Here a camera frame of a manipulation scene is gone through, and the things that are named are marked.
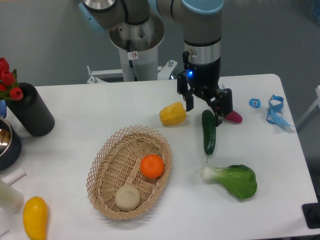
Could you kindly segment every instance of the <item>yellow bell pepper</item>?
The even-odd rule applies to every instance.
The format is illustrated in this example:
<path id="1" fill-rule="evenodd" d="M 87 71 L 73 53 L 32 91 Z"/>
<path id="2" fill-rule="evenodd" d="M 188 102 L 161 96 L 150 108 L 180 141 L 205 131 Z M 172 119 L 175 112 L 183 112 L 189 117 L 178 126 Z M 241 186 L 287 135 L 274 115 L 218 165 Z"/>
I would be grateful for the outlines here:
<path id="1" fill-rule="evenodd" d="M 46 240 L 48 207 L 41 197 L 34 196 L 24 205 L 24 230 L 31 240 Z"/>
<path id="2" fill-rule="evenodd" d="M 171 126 L 182 123 L 186 119 L 187 113 L 183 104 L 177 101 L 162 109 L 159 116 L 164 126 Z"/>

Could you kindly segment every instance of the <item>blue tag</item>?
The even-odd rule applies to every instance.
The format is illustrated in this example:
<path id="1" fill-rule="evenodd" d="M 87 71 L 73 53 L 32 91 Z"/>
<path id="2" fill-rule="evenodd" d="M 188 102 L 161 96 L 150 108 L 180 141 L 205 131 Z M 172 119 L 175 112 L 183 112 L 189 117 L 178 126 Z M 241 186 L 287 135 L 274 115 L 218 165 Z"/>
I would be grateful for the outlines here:
<path id="1" fill-rule="evenodd" d="M 278 104 L 273 105 L 272 100 L 279 101 Z M 281 96 L 272 95 L 269 100 L 268 113 L 266 115 L 266 121 L 270 124 L 277 124 L 278 126 L 292 126 L 283 117 L 281 109 L 284 107 L 284 98 Z"/>
<path id="2" fill-rule="evenodd" d="M 249 101 L 249 105 L 255 109 L 258 109 L 261 106 L 261 102 L 259 99 L 251 98 Z"/>

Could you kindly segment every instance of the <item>white tube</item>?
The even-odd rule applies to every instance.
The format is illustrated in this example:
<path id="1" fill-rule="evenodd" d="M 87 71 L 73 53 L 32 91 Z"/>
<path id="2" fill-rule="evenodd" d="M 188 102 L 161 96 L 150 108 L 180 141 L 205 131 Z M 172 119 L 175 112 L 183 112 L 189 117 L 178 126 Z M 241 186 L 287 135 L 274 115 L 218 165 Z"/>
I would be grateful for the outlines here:
<path id="1" fill-rule="evenodd" d="M 0 179 L 0 208 L 16 212 L 24 203 L 24 195 Z"/>

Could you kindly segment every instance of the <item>sticker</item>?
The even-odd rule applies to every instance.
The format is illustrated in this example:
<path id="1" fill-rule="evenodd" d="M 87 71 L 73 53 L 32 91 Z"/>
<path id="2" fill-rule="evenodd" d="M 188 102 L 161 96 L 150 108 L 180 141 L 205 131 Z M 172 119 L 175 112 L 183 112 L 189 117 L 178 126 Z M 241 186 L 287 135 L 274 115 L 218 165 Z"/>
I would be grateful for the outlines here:
<path id="1" fill-rule="evenodd" d="M 128 52 L 128 59 L 129 59 L 129 60 L 138 59 L 138 52 L 137 52 L 137 51 L 130 51 L 130 52 Z"/>
<path id="2" fill-rule="evenodd" d="M 249 100 L 249 105 L 255 109 L 258 109 L 261 106 L 261 102 L 259 99 L 251 98 Z"/>

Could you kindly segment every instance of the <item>blue clip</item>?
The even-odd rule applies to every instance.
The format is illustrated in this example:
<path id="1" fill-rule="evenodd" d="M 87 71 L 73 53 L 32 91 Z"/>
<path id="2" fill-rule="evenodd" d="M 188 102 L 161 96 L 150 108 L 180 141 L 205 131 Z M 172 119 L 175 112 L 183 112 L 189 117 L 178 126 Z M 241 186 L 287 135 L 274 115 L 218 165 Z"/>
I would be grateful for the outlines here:
<path id="1" fill-rule="evenodd" d="M 7 105 L 5 100 L 0 100 L 0 117 L 4 119 L 7 117 Z"/>
<path id="2" fill-rule="evenodd" d="M 261 106 L 261 102 L 259 99 L 251 98 L 249 101 L 249 105 L 255 109 L 258 109 Z"/>

